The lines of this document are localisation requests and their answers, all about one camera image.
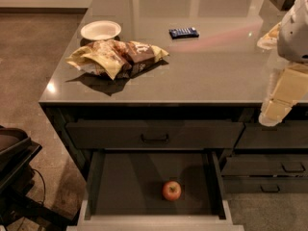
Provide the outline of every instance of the wrapper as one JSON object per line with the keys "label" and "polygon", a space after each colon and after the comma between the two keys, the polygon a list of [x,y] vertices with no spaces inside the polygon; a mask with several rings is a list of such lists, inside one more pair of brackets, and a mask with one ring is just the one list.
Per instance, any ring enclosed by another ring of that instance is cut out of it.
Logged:
{"label": "wrapper", "polygon": [[280,26],[281,26],[281,22],[279,22],[273,28],[271,28],[268,33],[266,33],[263,37],[261,37],[258,40],[257,45],[260,48],[263,48],[266,50],[271,50],[271,49],[276,48]]}
{"label": "wrapper", "polygon": [[136,41],[100,40],[73,52],[66,61],[90,74],[115,78],[131,78],[151,67],[168,52]]}

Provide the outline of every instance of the drawer handle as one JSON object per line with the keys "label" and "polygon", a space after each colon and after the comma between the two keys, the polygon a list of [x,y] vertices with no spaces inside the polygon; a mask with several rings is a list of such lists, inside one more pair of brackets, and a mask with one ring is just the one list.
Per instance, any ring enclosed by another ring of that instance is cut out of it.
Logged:
{"label": "drawer handle", "polygon": [[141,140],[142,140],[142,142],[163,142],[163,143],[165,143],[165,142],[169,141],[169,135],[166,134],[163,139],[153,140],[153,139],[146,139],[144,134],[141,134]]}
{"label": "drawer handle", "polygon": [[279,193],[280,192],[280,188],[277,185],[276,185],[276,189],[265,189],[262,185],[260,186],[260,188],[263,193]]}
{"label": "drawer handle", "polygon": [[284,165],[282,165],[283,170],[285,170],[286,173],[303,173],[306,171],[306,168],[303,164],[301,165],[301,169],[287,169]]}

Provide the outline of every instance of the gray carpet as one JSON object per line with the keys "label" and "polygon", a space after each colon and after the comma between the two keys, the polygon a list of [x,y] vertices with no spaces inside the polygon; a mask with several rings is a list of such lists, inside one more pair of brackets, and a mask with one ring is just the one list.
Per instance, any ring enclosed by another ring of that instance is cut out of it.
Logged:
{"label": "gray carpet", "polygon": [[[43,149],[31,163],[46,182],[45,206],[72,218],[85,182],[38,101],[81,14],[0,14],[0,124],[24,129]],[[39,177],[30,196],[43,199]],[[235,224],[245,231],[308,230],[308,194],[228,194]],[[41,230],[21,219],[9,231]]]}

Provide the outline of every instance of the white plate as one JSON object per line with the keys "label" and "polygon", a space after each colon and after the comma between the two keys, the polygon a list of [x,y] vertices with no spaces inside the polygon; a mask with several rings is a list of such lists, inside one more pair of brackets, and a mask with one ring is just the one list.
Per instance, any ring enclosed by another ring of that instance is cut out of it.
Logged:
{"label": "white plate", "polygon": [[120,25],[108,20],[95,21],[81,29],[82,37],[89,40],[112,39],[120,32]]}

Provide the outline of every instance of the black chair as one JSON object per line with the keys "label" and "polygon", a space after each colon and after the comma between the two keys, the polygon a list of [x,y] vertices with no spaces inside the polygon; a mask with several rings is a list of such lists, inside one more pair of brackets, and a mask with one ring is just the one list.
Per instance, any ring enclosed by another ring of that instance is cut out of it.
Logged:
{"label": "black chair", "polygon": [[29,163],[41,149],[23,130],[0,126],[0,225],[28,218],[46,230],[65,230],[76,223],[26,196],[34,186]]}

